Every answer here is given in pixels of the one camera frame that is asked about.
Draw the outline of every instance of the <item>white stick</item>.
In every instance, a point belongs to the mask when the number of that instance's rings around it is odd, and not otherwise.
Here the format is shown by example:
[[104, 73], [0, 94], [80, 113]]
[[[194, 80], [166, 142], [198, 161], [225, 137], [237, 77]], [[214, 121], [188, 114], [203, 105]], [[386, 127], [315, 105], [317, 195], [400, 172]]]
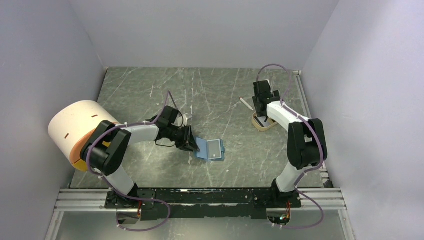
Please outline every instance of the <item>white stick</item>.
[[242, 97], [240, 97], [240, 101], [242, 102], [242, 103], [244, 103], [244, 105], [246, 105], [246, 107], [248, 107], [250, 110], [252, 110], [252, 111], [255, 111], [250, 105], [249, 105], [249, 103], [247, 102], [247, 101], [245, 101]]

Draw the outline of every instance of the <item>orange wire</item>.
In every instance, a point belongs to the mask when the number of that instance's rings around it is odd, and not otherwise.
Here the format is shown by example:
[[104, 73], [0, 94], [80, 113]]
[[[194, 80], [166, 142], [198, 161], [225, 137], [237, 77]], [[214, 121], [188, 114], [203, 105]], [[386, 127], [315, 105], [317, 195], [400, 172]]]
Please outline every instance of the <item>orange wire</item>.
[[142, 201], [138, 201], [138, 209], [137, 209], [137, 217], [140, 217], [142, 215]]
[[291, 210], [292, 210], [292, 206], [290, 204], [290, 201], [287, 201], [287, 209], [286, 209], [287, 218], [290, 218]]

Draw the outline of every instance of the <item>white cylinder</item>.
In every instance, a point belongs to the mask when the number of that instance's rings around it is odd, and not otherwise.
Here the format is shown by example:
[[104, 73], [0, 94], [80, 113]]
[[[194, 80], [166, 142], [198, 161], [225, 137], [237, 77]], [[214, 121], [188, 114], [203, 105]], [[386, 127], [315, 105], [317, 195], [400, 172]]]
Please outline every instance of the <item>white cylinder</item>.
[[118, 124], [118, 121], [97, 102], [83, 100], [56, 114], [48, 125], [48, 134], [74, 165], [80, 160], [81, 149], [87, 140], [104, 120]]

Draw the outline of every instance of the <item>metal frame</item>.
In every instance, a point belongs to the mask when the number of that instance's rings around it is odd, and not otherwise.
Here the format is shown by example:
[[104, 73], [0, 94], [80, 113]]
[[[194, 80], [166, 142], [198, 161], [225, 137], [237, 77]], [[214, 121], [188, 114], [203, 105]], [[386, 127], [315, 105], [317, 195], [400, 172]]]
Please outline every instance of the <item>metal frame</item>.
[[[336, 210], [340, 216], [340, 223], [346, 240], [354, 240], [351, 222], [342, 191], [339, 188], [299, 188], [313, 198], [323, 210]], [[65, 212], [115, 212], [136, 213], [137, 209], [106, 209], [104, 207], [109, 189], [61, 189], [53, 210], [53, 217], [47, 231], [46, 240], [55, 240]], [[301, 196], [301, 207], [292, 208], [292, 211], [319, 211], [313, 202]], [[283, 212], [285, 208], [268, 208], [267, 212]]]

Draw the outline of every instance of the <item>blue object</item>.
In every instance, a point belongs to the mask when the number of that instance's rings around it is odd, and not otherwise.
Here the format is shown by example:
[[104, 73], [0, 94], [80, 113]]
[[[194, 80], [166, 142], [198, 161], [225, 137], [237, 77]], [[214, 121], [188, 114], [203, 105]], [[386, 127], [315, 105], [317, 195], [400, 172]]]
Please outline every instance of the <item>blue object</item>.
[[196, 137], [196, 144], [200, 151], [195, 151], [194, 156], [207, 162], [224, 161], [225, 148], [222, 139], [204, 140]]

